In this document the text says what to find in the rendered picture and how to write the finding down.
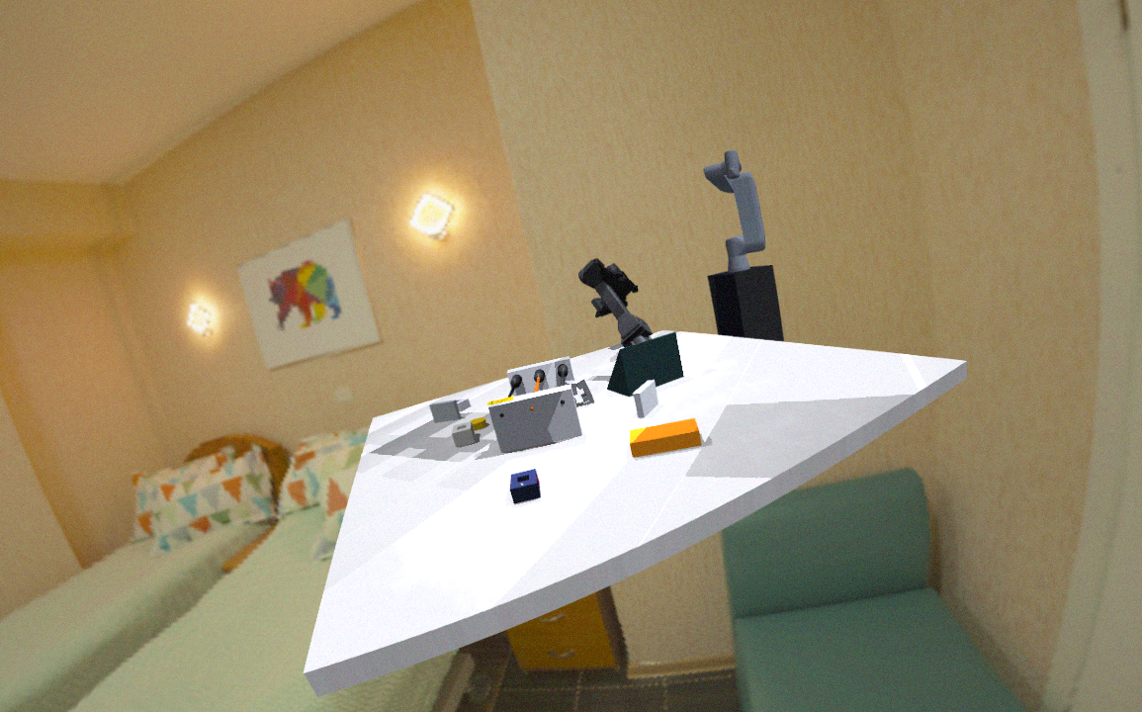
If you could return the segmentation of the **orange rectangular block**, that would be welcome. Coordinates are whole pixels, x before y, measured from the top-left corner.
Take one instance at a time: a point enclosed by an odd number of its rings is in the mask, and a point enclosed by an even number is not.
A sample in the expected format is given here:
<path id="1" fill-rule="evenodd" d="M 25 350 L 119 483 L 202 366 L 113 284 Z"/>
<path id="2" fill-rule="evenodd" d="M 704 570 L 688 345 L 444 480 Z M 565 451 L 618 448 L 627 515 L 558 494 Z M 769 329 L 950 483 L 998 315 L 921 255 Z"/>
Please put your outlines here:
<path id="1" fill-rule="evenodd" d="M 651 425 L 651 427 L 632 429 L 630 431 L 633 457 L 689 449 L 689 447 L 701 445 L 700 429 L 698 429 L 694 418 Z"/>

